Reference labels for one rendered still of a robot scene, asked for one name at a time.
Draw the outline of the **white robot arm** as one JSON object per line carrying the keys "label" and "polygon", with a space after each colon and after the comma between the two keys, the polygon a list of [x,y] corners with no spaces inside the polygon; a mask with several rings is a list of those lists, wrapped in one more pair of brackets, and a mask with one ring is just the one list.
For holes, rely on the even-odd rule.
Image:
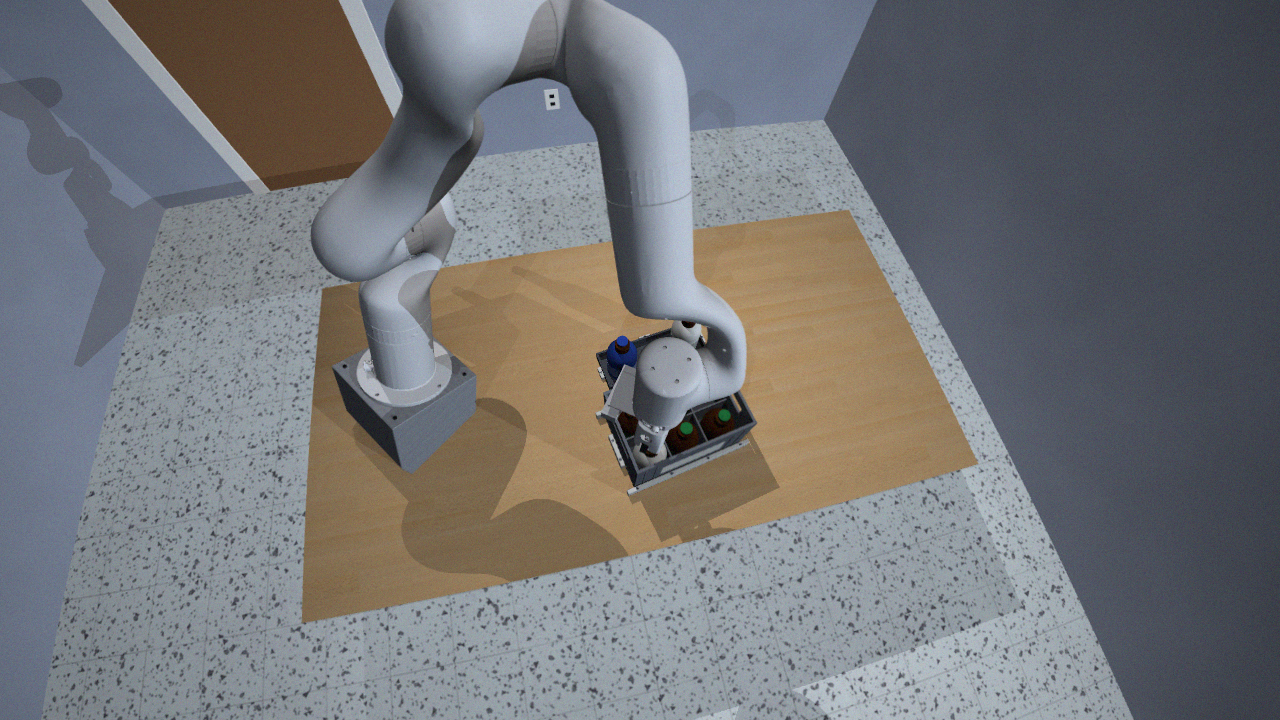
{"label": "white robot arm", "polygon": [[627,413],[658,433],[741,389],[742,323],[694,275],[689,91],[663,35],[604,0],[396,0],[385,47],[404,85],[401,106],[311,225],[326,272],[361,282],[369,350],[357,380],[369,398],[410,407],[448,386],[451,356],[433,341],[430,304],[454,240],[448,192],[483,143],[479,105],[538,78],[567,86],[596,133],[625,307],[708,333],[701,348],[675,337],[648,343],[636,369],[620,372],[602,416]]}

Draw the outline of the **white bottle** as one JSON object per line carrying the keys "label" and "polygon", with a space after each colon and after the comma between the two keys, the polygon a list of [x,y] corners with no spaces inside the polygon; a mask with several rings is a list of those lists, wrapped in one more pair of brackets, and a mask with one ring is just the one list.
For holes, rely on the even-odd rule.
{"label": "white bottle", "polygon": [[660,454],[652,454],[649,450],[646,450],[646,455],[639,452],[640,448],[641,448],[641,445],[643,443],[640,443],[640,446],[636,446],[636,445],[634,446],[634,459],[635,459],[635,462],[637,462],[637,468],[639,469],[646,468],[646,466],[649,466],[649,465],[652,465],[654,462],[659,462],[659,461],[662,461],[662,460],[664,460],[667,457],[666,445],[663,445],[663,447],[660,448]]}
{"label": "white bottle", "polygon": [[692,322],[678,322],[675,320],[669,332],[669,337],[684,340],[696,348],[698,340],[701,334],[701,325]]}

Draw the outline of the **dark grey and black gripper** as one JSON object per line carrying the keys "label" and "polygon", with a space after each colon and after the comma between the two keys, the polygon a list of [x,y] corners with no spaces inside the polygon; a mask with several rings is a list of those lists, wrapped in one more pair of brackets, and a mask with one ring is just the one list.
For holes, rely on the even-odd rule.
{"label": "dark grey and black gripper", "polygon": [[639,451],[641,454],[646,454],[646,450],[649,450],[652,454],[659,454],[666,441],[666,436],[669,432],[669,430],[659,430],[658,433],[654,433],[650,430],[650,428],[652,428],[650,425],[643,424],[641,421],[637,420],[637,427],[634,436],[634,443],[637,446],[643,443]]}

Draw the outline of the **blue bottle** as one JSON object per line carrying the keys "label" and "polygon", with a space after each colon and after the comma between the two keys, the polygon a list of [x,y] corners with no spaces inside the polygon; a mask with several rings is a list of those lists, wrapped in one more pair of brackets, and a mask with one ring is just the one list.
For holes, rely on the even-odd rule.
{"label": "blue bottle", "polygon": [[607,348],[607,370],[617,380],[625,365],[636,369],[637,348],[626,336],[620,336]]}

